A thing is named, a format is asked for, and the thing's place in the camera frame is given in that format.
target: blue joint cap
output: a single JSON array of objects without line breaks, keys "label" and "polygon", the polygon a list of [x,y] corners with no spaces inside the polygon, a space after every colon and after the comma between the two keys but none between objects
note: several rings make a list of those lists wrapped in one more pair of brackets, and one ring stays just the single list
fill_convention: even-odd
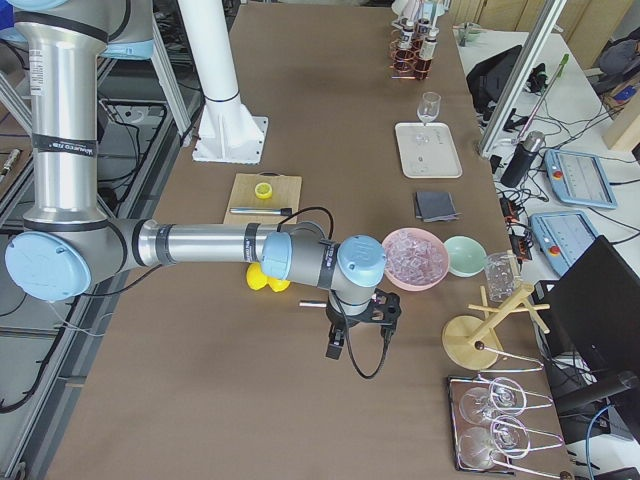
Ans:
[{"label": "blue joint cap", "polygon": [[91,272],[84,258],[50,233],[21,233],[11,240],[4,258],[13,281],[40,300],[65,300],[91,285]]},{"label": "blue joint cap", "polygon": [[27,43],[27,39],[15,27],[0,30],[0,38],[7,42]]},{"label": "blue joint cap", "polygon": [[110,43],[100,56],[118,60],[149,60],[153,56],[153,48],[153,40]]},{"label": "blue joint cap", "polygon": [[349,237],[338,249],[338,266],[345,277],[360,287],[375,287],[382,280],[387,256],[375,238]]},{"label": "blue joint cap", "polygon": [[43,12],[52,8],[59,7],[69,0],[9,0],[9,3],[16,8],[26,10],[28,12]]},{"label": "blue joint cap", "polygon": [[285,280],[291,269],[291,237],[288,233],[272,232],[262,248],[260,267],[268,277]]}]

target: glass bottle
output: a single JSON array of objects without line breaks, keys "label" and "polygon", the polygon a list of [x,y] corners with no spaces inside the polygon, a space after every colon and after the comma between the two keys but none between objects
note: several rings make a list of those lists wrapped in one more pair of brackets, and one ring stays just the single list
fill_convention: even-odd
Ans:
[{"label": "glass bottle", "polygon": [[429,75],[431,61],[433,60],[436,45],[438,44],[438,40],[436,39],[438,32],[439,30],[435,27],[429,29],[429,34],[422,43],[422,47],[420,47],[420,53],[418,54],[418,59],[413,69],[413,76],[416,80],[424,80]]},{"label": "glass bottle", "polygon": [[411,45],[412,50],[418,54],[420,48],[422,47],[422,43],[427,38],[429,33],[429,19],[421,18],[418,20],[418,24],[416,25],[415,34],[413,43]]},{"label": "glass bottle", "polygon": [[408,72],[413,68],[413,58],[415,54],[411,51],[411,42],[413,41],[414,23],[412,20],[402,27],[398,48],[394,55],[393,68],[398,72]]}]

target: white pillar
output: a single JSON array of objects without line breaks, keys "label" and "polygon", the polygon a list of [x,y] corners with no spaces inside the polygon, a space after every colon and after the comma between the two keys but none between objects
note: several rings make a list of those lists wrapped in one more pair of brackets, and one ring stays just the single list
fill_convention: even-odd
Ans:
[{"label": "white pillar", "polygon": [[178,3],[206,97],[194,160],[259,163],[268,122],[240,100],[221,0]]}]

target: white desk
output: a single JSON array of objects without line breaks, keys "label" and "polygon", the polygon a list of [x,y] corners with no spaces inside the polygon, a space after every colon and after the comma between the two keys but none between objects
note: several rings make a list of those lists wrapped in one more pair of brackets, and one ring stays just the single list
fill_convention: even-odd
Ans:
[{"label": "white desk", "polygon": [[[478,35],[478,38],[474,42],[467,43],[465,47],[458,47],[465,73],[469,73],[471,69],[482,60],[492,57],[514,45],[524,44],[526,37],[527,33],[521,32],[484,32]],[[558,34],[552,34],[547,40],[547,44],[540,54],[536,65],[544,62],[547,74],[551,77],[565,53],[570,53],[570,50],[564,42],[564,39]],[[537,96],[523,92],[516,104],[517,114],[528,115],[537,100]],[[601,103],[572,55],[570,55],[569,62],[562,76],[556,81],[549,92],[547,105],[548,114],[564,122],[590,119],[600,111]],[[547,111],[544,106],[540,109],[539,114],[547,116]],[[603,168],[610,182],[640,178],[640,165],[634,162],[634,157],[631,153],[611,151],[602,141],[602,134],[611,123],[612,120],[609,118],[599,122],[597,125],[589,128],[581,138],[563,148],[633,162],[622,163],[603,158]],[[581,131],[585,125],[586,122],[581,122],[575,125],[569,125],[568,129],[571,134],[574,135]],[[546,143],[548,146],[559,144],[569,138],[566,131],[554,133],[558,130],[554,125],[538,120],[533,122],[529,131],[531,130],[539,130],[547,134]],[[515,135],[515,133],[503,132],[501,138],[506,140],[513,138]],[[513,150],[513,146],[503,145],[498,142],[493,153],[502,156],[503,159],[506,160],[511,156]],[[499,170],[496,173],[496,179],[499,179],[501,174],[502,172]],[[536,181],[549,197],[549,202],[545,203],[537,199],[527,201],[525,206],[528,214],[571,210],[575,208],[561,203],[555,197],[545,173],[538,174]],[[498,188],[506,189],[499,183],[497,186]],[[532,182],[528,182],[527,186],[533,191],[536,191],[536,186],[533,185]],[[613,191],[618,201],[618,208],[613,211],[600,211],[608,217],[635,227],[640,227],[640,208],[638,208],[640,183],[613,187]],[[633,230],[618,226],[592,213],[587,208],[579,209],[584,211],[594,227],[612,242],[628,238],[635,233]],[[640,238],[617,245],[616,249],[631,268],[640,274]],[[536,282],[541,279],[551,280],[558,278],[558,275],[551,269],[537,245],[532,251],[532,255],[533,261],[525,262],[523,265],[522,274],[525,280]],[[578,455],[578,460],[585,460],[584,441],[570,445],[569,449]],[[640,446],[637,442],[620,440],[610,435],[600,435],[591,439],[591,449],[591,461],[601,468],[600,471],[595,472],[596,474],[612,471],[623,466],[635,466],[640,469]],[[580,467],[576,467],[576,474],[585,477],[588,476],[586,469]]]}]

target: brown table surface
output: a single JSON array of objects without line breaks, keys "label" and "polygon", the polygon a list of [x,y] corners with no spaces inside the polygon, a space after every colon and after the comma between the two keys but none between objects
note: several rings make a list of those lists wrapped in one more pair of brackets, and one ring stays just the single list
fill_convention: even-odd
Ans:
[{"label": "brown table surface", "polygon": [[[303,177],[301,207],[322,205],[337,240],[366,233],[382,240],[423,227],[442,240],[469,235],[488,252],[508,248],[450,20],[430,78],[391,79],[390,9],[283,4],[242,6],[232,46],[243,102],[267,115],[259,166],[195,163],[183,149],[156,219],[220,223],[237,172]],[[415,121],[423,91],[442,94],[439,121],[451,127],[464,174],[455,180],[403,176],[394,125]],[[412,195],[453,195],[462,219],[423,224]],[[306,218],[324,222],[320,215]],[[426,292],[399,292],[403,315],[378,378],[365,381],[346,351],[324,357],[329,322],[297,306],[326,293],[292,285],[250,291],[243,264],[181,264],[124,294],[83,388],[52,479],[423,479],[463,478],[454,470],[445,393],[452,363],[443,325],[470,314],[483,278],[448,275]],[[397,291],[387,280],[381,288]],[[531,322],[498,328],[507,350],[537,354]],[[365,370],[377,363],[377,328],[352,330]],[[520,375],[547,391],[543,374]],[[552,410],[525,416],[559,431]],[[567,468],[562,450],[521,465]]]}]

